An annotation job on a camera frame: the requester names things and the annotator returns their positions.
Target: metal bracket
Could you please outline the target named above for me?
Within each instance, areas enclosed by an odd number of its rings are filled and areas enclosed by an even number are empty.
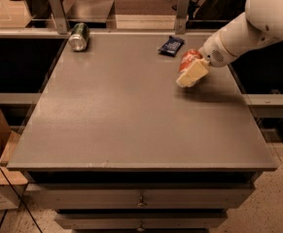
[[[190,0],[178,0],[177,16],[174,22],[176,34],[184,34],[186,32],[189,3]]]
[[[50,4],[58,34],[67,34],[70,27],[68,21],[66,20],[61,0],[50,0]]]

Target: power cord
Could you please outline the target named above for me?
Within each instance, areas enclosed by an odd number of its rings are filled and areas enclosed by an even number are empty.
[[[6,179],[6,181],[8,182],[9,186],[12,188],[12,190],[14,191],[14,193],[16,194],[16,196],[18,197],[18,199],[20,200],[20,202],[23,204],[23,206],[25,207],[25,210],[27,210],[27,212],[29,213],[30,217],[32,218],[35,226],[38,228],[38,230],[43,233],[42,229],[40,228],[40,226],[38,225],[37,221],[35,220],[34,216],[31,214],[30,210],[28,209],[26,203],[24,202],[24,200],[22,199],[22,197],[18,194],[18,192],[15,190],[14,186],[11,184],[10,180],[7,178],[6,174],[4,173],[3,169],[0,167],[0,171],[3,174],[4,178]]]

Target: silver can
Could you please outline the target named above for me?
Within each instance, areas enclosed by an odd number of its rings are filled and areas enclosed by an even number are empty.
[[[84,23],[77,23],[71,33],[69,38],[69,44],[72,50],[80,51],[87,47],[89,39],[89,28]]]

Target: blue packet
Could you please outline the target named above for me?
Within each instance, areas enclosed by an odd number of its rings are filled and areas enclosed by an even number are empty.
[[[184,43],[185,41],[183,39],[170,35],[169,40],[161,46],[159,52],[161,54],[175,56]]]

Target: cardboard box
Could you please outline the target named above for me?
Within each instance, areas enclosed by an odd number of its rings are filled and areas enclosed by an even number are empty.
[[[0,170],[0,210],[16,209],[28,184],[27,179],[21,172],[9,171],[6,168],[19,138],[19,134],[10,129],[0,110],[0,167],[4,173]]]

